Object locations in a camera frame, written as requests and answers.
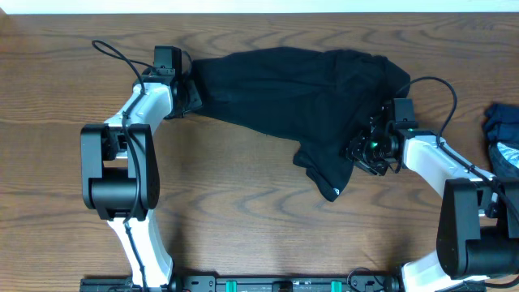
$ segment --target cable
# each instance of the cable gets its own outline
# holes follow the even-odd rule
[[[398,91],[395,93],[395,96],[397,96],[405,88],[408,88],[411,84],[414,84],[414,83],[416,83],[418,81],[422,81],[422,80],[428,80],[428,79],[441,82],[442,84],[447,86],[448,89],[450,89],[451,94],[453,95],[453,108],[451,109],[450,113],[448,114],[447,119],[445,119],[445,122],[444,122],[443,126],[440,128],[440,131],[436,135],[436,144],[438,145],[438,147],[440,147],[440,149],[442,149],[442,151],[444,151],[447,155],[449,155],[454,161],[459,163],[461,166],[465,167],[469,172],[471,172],[472,174],[474,174],[475,176],[480,178],[487,186],[489,186],[492,189],[492,191],[495,192],[497,194],[497,196],[503,201],[504,205],[507,208],[507,211],[508,210],[512,211],[512,214],[515,217],[516,221],[519,222],[519,212],[517,211],[516,207],[513,205],[512,201],[510,201],[510,199],[501,191],[500,181],[496,177],[492,178],[492,180],[488,179],[484,174],[480,173],[479,171],[477,171],[475,169],[476,166],[474,164],[469,165],[466,162],[464,162],[460,157],[458,157],[454,153],[450,152],[450,150],[448,150],[445,147],[445,142],[441,142],[441,140],[440,140],[442,137],[442,134],[444,133],[445,127],[447,127],[447,125],[450,122],[451,118],[453,117],[454,111],[456,111],[456,107],[457,107],[457,94],[456,94],[456,91],[454,90],[453,86],[449,82],[447,82],[441,78],[433,77],[433,76],[424,76],[424,77],[414,79],[411,82],[409,82],[408,84],[406,84],[403,87],[401,87],[400,89],[398,89]],[[510,281],[509,283],[504,283],[504,284],[486,283],[484,281],[483,282],[467,281],[467,282],[477,283],[479,285],[482,285],[482,286],[485,286],[488,288],[508,289],[508,288],[512,288],[512,287],[516,286],[517,284],[519,284],[519,276],[517,276],[514,280]]]
[[[354,292],[360,292],[357,288],[355,288],[353,285],[351,285],[351,281],[350,281],[350,277],[352,277],[355,272],[357,272],[358,270],[365,270],[365,271],[368,271],[371,276],[375,279],[375,281],[377,282],[377,284],[379,284],[382,289],[381,290],[376,290],[375,292],[381,292],[384,290],[384,284],[382,282],[380,282],[380,280],[375,276],[375,274],[369,269],[369,268],[364,268],[364,267],[358,267],[358,268],[354,268],[349,274],[348,274],[348,277],[346,278],[346,284],[348,284],[351,289],[354,290]]]
[[[104,41],[100,41],[100,40],[94,40],[94,41],[92,41],[92,46],[94,47],[94,49],[97,49],[98,51],[100,51],[101,53],[103,53],[103,54],[105,54],[105,55],[107,55],[107,56],[110,56],[110,57],[112,57],[112,58],[116,58],[117,60],[123,60],[123,61],[126,61],[125,58],[121,57],[121,55],[117,56],[117,55],[114,55],[114,54],[110,54],[110,53],[108,53],[107,51],[105,51],[105,50],[101,49],[100,47],[98,47],[98,46],[96,45],[96,43],[100,43],[100,44],[102,44],[103,46],[105,46],[105,47],[107,47],[107,48],[113,50],[114,52],[117,52],[117,50],[114,49],[114,47],[112,47],[111,45],[108,45],[108,44],[106,44]],[[136,60],[129,60],[129,59],[128,59],[128,61],[130,61],[130,62],[132,62],[132,63],[135,63],[135,64],[144,65],[144,66],[150,68],[152,71],[155,71],[155,67],[153,67],[152,65],[147,64],[147,63],[145,63],[145,62],[136,61]]]
[[[113,55],[113,54],[107,53],[104,50],[100,49],[96,45],[97,43],[105,46],[108,49],[111,49],[114,53],[116,53],[118,55],[118,57]],[[104,41],[94,40],[94,41],[92,41],[92,46],[94,48],[96,48],[98,51],[102,52],[103,54],[106,54],[106,55],[108,55],[110,57],[113,57],[113,58],[116,58],[116,59],[119,59],[119,60],[123,60],[124,62],[126,62],[128,64],[128,66],[130,66],[130,68],[134,71],[135,75],[137,75],[137,79],[139,80],[139,83],[140,83],[140,94],[130,103],[130,105],[128,106],[127,110],[122,112],[122,121],[121,121],[122,133],[124,134],[124,137],[125,137],[125,139],[127,141],[127,146],[130,149],[131,157],[133,158],[133,163],[134,163],[134,168],[135,168],[135,198],[134,198],[133,206],[131,207],[130,212],[128,213],[126,218],[124,218],[122,223],[124,224],[124,228],[125,228],[125,230],[127,232],[127,235],[128,235],[128,240],[130,241],[131,250],[133,251],[135,258],[137,259],[137,263],[139,264],[139,270],[140,270],[141,275],[143,277],[143,291],[146,292],[146,291],[148,291],[148,285],[146,283],[146,277],[144,276],[144,265],[143,265],[142,260],[140,259],[139,253],[138,253],[137,248],[135,246],[135,241],[133,240],[133,237],[131,235],[130,224],[128,223],[128,221],[135,214],[135,210],[137,209],[137,205],[138,205],[139,200],[140,200],[140,191],[141,191],[140,190],[141,189],[141,181],[140,181],[139,160],[138,160],[138,157],[137,157],[137,153],[135,151],[135,146],[133,144],[133,139],[130,137],[130,133],[128,132],[128,129],[127,129],[127,121],[128,121],[128,118],[129,118],[129,114],[128,113],[131,113],[131,111],[133,110],[135,105],[140,101],[140,99],[146,93],[146,88],[144,87],[143,78],[139,74],[139,72],[137,71],[135,66],[133,66],[133,64],[132,64],[133,62],[138,63],[138,64],[140,64],[142,62],[137,62],[137,61],[129,60],[121,52],[116,50],[113,46],[108,45]]]

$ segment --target tabletop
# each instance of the tabletop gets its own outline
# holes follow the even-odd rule
[[[83,277],[131,273],[117,236],[81,196],[79,132],[131,95],[124,62],[95,38],[151,62],[155,45],[194,59],[277,46],[382,54],[451,82],[444,137],[489,169],[481,124],[493,102],[519,104],[517,14],[0,15],[0,290],[74,291]],[[438,129],[441,84],[413,85],[417,120]],[[299,143],[190,114],[154,137],[157,219],[177,268],[220,275],[346,274],[435,248],[440,197],[408,170],[355,170],[329,203],[292,164]]]

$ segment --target wooden surface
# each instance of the wooden surface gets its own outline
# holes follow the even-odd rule
[[[413,77],[450,81],[445,132],[488,168],[483,111],[519,103],[518,15],[10,16],[0,24],[0,290],[74,291],[86,276],[131,272],[114,232],[81,198],[79,131],[130,96],[127,65],[101,38],[152,61],[154,45],[193,58],[281,45],[384,54]],[[452,98],[413,86],[418,120],[438,127]],[[225,274],[345,274],[386,269],[435,248],[440,198],[416,174],[355,170],[327,203],[292,165],[298,143],[190,115],[155,137],[161,234],[177,266]]]

